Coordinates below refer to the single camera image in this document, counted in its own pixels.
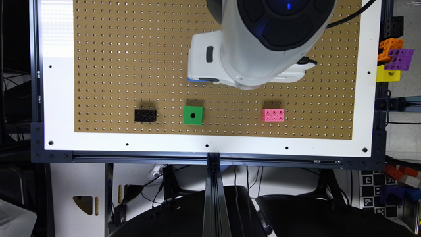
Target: black block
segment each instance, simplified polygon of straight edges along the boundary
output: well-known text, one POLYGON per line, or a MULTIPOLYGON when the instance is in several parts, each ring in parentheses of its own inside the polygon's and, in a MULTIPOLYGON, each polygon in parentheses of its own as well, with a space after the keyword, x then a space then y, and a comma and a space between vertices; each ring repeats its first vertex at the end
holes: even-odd
POLYGON ((157 111, 148 109, 135 109, 135 122, 155 122, 157 120, 157 111))
POLYGON ((394 16, 380 24, 380 41, 403 36, 403 16, 394 16))

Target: pegboard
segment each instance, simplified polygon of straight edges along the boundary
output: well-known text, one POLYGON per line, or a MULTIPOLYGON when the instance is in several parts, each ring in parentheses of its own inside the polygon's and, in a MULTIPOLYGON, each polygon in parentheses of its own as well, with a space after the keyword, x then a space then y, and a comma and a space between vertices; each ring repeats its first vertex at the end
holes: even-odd
MULTIPOLYGON (((361 1, 339 0, 332 21, 361 1)), ((250 91, 187 81, 193 34, 219 30, 206 1, 82 1, 74 8, 75 132, 352 139, 360 17, 327 29, 307 53, 318 65, 296 83, 250 91), (183 124, 184 106, 203 125, 183 124), (156 122, 134 122, 135 109, 156 122), (263 122, 262 109, 285 109, 263 122)))

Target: triangular cutout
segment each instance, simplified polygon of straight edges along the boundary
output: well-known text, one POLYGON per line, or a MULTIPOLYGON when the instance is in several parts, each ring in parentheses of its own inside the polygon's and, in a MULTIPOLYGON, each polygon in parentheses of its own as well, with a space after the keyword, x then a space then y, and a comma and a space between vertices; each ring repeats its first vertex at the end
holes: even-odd
POLYGON ((86 214, 93 213, 93 199, 91 196, 73 196, 73 201, 86 214))

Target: yellow block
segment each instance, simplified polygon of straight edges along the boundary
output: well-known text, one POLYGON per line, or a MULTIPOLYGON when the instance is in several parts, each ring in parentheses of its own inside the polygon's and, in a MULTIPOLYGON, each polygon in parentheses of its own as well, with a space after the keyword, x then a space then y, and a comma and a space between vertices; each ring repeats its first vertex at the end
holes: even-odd
POLYGON ((401 80, 401 71, 384 70, 384 65, 377 67, 376 82, 398 82, 401 80))

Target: white frame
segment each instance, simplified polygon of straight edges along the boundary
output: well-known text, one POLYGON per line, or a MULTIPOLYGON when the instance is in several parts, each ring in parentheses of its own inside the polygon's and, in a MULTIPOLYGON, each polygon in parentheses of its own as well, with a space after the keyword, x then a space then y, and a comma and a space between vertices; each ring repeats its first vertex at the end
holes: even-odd
POLYGON ((361 16, 352 140, 74 131, 72 0, 41 0, 45 149, 370 157, 381 1, 361 16))

